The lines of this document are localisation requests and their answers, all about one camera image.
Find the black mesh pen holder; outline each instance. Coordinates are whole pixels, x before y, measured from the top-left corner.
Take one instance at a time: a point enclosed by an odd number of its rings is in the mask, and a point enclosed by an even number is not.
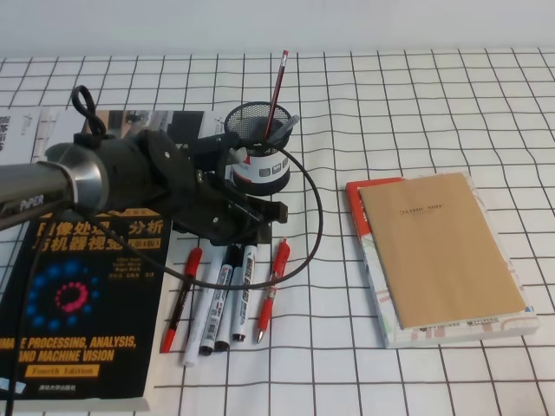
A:
[[[256,196],[272,195],[281,191],[291,177],[289,159],[278,150],[260,144],[264,141],[269,113],[270,102],[249,102],[232,110],[224,123],[226,133],[237,133],[240,139],[254,143],[247,149],[247,160],[233,165],[232,170],[235,186],[244,193]],[[285,108],[276,106],[270,136],[290,118],[291,115]],[[283,149],[290,136],[291,131],[275,143],[275,146]]]

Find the table surface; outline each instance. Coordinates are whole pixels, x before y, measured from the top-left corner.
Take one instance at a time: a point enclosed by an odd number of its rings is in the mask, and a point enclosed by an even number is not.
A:
[[[280,57],[4,59],[0,107],[66,108],[72,87],[84,84],[99,108],[227,113],[242,102],[271,98]],[[322,245],[310,267],[278,291],[271,330],[260,345],[252,339],[234,344],[230,353],[185,369],[180,351],[194,304],[189,296],[174,351],[163,357],[154,413],[555,414],[551,66],[555,49],[291,54],[280,104],[299,114],[301,123],[287,148],[322,195]],[[36,146],[35,157],[44,147]],[[345,183],[457,171],[470,172],[480,188],[542,326],[525,337],[385,350]],[[292,270],[314,242],[316,205],[300,172],[273,199],[290,209],[288,224],[274,225],[273,234],[275,243],[289,238]],[[23,233],[10,235],[0,243],[5,276]],[[173,235],[171,266],[181,270],[197,243]],[[270,247],[260,247],[258,282],[268,278],[270,262]],[[252,293],[252,330],[262,295]]]

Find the kraft paper cover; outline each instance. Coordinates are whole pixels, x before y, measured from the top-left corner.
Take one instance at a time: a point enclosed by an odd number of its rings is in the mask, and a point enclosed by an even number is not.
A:
[[[460,173],[360,190],[404,328],[526,307]]]

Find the red pencil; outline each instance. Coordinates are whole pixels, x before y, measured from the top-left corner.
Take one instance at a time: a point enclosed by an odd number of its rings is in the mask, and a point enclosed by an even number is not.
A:
[[[193,279],[197,276],[197,268],[199,267],[200,258],[202,257],[202,249],[196,247],[191,250],[189,257],[187,258],[187,263],[185,265],[185,276],[192,277]],[[177,298],[175,307],[172,312],[172,319],[170,320],[170,325],[167,329],[166,336],[162,342],[161,353],[169,353],[172,347],[173,338],[175,336],[175,331],[177,331],[177,326],[180,323],[181,314],[183,313],[183,307],[185,306],[185,301],[187,300],[187,294],[191,290],[191,284],[185,283],[181,285],[180,295]]]
[[[284,54],[281,57],[281,64],[279,65],[279,70],[277,72],[276,87],[274,87],[274,95],[271,97],[270,103],[270,114],[268,114],[268,121],[266,122],[266,130],[264,131],[264,140],[268,140],[270,137],[271,121],[274,118],[274,113],[276,112],[276,104],[278,104],[279,90],[281,88],[281,81],[284,78],[285,63],[287,63],[287,56],[289,56],[289,50],[284,50]]]
[[[274,270],[271,273],[271,280],[276,280],[284,276],[285,265],[287,264],[287,259],[289,258],[289,253],[291,249],[287,244],[287,240],[284,238],[277,248],[276,260],[274,261]],[[271,318],[271,309],[274,305],[274,299],[276,298],[276,287],[270,286],[268,292],[266,293],[266,298],[262,304],[262,309],[260,310],[260,317],[258,318],[258,338],[257,344],[262,341],[262,337],[268,329],[268,323]]]

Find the white marker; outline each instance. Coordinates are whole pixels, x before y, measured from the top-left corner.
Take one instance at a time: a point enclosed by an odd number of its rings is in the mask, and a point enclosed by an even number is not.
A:
[[[254,276],[254,263],[257,257],[257,246],[246,245],[245,255],[243,256],[243,273],[241,283],[243,285],[251,284]],[[235,300],[235,313],[233,316],[232,339],[234,341],[244,341],[246,334],[246,320],[248,319],[247,311],[249,308],[249,290],[239,291]]]
[[[237,245],[230,245],[227,248],[224,265],[219,271],[218,284],[228,286],[232,281],[233,269],[240,261],[241,250]],[[217,289],[212,298],[210,305],[210,313],[205,325],[205,332],[202,335],[199,352],[203,355],[210,355],[214,350],[216,335],[218,334],[219,323],[224,311],[225,299],[227,298],[227,289]]]
[[[215,247],[213,249],[213,258],[210,267],[205,273],[204,282],[216,283],[218,281],[219,270],[224,262],[225,247]],[[203,288],[200,292],[199,306],[193,319],[193,327],[189,333],[185,355],[183,356],[183,365],[192,367],[199,357],[199,347],[202,341],[202,334],[205,330],[206,318],[210,311],[210,304],[214,296],[214,289]]]
[[[233,285],[241,284],[241,270],[240,267],[236,267],[233,270]],[[227,351],[229,349],[230,339],[232,338],[232,320],[236,297],[236,290],[229,290],[227,292],[227,299],[225,300],[224,312],[222,313],[222,319],[219,323],[214,351]]]

